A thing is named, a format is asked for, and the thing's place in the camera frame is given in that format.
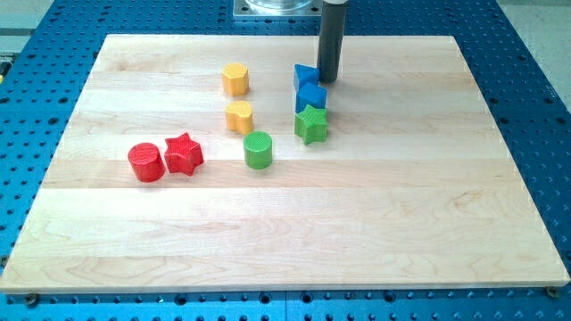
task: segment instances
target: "plastic block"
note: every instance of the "plastic block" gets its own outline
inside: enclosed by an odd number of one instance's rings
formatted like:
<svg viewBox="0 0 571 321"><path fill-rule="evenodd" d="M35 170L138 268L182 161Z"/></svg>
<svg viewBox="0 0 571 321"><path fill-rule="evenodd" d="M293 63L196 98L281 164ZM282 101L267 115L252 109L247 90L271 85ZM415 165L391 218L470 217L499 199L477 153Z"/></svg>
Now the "plastic block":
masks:
<svg viewBox="0 0 571 321"><path fill-rule="evenodd" d="M319 69L301 64L294 65L295 92L298 92L305 84L319 84Z"/></svg>
<svg viewBox="0 0 571 321"><path fill-rule="evenodd" d="M226 107L226 125L229 130L248 135L253 131L252 106L247 101L232 102Z"/></svg>
<svg viewBox="0 0 571 321"><path fill-rule="evenodd" d="M295 114L295 134L304 144L327 140L327 110L307 105L305 110Z"/></svg>
<svg viewBox="0 0 571 321"><path fill-rule="evenodd" d="M190 139L185 133L177 138L167 138L167 151L164 159L170 173L185 173L192 176L194 169L204 163L203 150L200 144Z"/></svg>
<svg viewBox="0 0 571 321"><path fill-rule="evenodd" d="M302 112L305 106L311 105L318 109L325 109L327 90L313 84L305 84L295 96L295 112Z"/></svg>
<svg viewBox="0 0 571 321"><path fill-rule="evenodd" d="M222 70L222 85L231 96L246 95L250 85L248 68L240 62L227 64Z"/></svg>
<svg viewBox="0 0 571 321"><path fill-rule="evenodd" d="M151 143L141 143L128 151L128 162L141 182L153 182L165 172L159 148Z"/></svg>
<svg viewBox="0 0 571 321"><path fill-rule="evenodd" d="M272 162L271 137L254 131L244 138L244 160L252 169L265 169Z"/></svg>

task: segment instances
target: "blue block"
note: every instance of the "blue block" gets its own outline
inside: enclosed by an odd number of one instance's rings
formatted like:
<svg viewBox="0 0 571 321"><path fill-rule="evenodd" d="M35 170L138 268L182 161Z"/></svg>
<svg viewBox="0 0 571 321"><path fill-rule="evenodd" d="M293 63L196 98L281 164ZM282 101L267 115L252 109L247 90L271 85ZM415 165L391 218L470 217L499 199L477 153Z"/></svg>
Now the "blue block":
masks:
<svg viewBox="0 0 571 321"><path fill-rule="evenodd" d="M297 93L305 84L317 85L319 83L319 69L304 66L301 64L294 65L294 87Z"/></svg>
<svg viewBox="0 0 571 321"><path fill-rule="evenodd" d="M324 87L305 84L295 95L295 112L302 112L307 105L325 109L326 99L327 90Z"/></svg>

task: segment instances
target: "yellow block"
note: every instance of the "yellow block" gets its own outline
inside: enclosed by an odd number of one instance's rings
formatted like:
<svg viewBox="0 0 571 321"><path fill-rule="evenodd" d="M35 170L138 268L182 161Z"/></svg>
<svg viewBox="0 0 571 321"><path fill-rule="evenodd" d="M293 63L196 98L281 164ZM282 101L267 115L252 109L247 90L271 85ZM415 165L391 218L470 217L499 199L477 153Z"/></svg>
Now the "yellow block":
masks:
<svg viewBox="0 0 571 321"><path fill-rule="evenodd" d="M247 101L232 102L226 107L226 125L247 135L253 131L252 106Z"/></svg>
<svg viewBox="0 0 571 321"><path fill-rule="evenodd" d="M229 95L245 95L250 85L248 68L240 62L227 64L222 70L222 84Z"/></svg>

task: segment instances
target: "wooden board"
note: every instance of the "wooden board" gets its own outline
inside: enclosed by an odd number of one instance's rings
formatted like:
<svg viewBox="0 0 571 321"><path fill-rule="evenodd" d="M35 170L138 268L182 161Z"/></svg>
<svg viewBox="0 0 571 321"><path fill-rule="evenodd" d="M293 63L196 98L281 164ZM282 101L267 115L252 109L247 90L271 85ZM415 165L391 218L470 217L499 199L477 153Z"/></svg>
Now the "wooden board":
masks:
<svg viewBox="0 0 571 321"><path fill-rule="evenodd" d="M329 137L294 132L315 37L108 36L8 266L5 292L562 285L569 276L451 37L346 37ZM274 163L228 132L250 68ZM193 177L135 180L131 146L189 131Z"/></svg>

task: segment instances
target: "red star block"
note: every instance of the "red star block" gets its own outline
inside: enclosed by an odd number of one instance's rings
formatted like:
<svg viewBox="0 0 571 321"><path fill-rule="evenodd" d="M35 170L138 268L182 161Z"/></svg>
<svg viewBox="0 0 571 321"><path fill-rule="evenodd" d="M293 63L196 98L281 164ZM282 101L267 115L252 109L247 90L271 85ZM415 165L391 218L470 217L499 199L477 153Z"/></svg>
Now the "red star block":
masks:
<svg viewBox="0 0 571 321"><path fill-rule="evenodd" d="M203 151L200 144L190 139L185 133L177 138L167 138L167 151L164 160L170 173L185 173L193 175L194 168L204 163Z"/></svg>

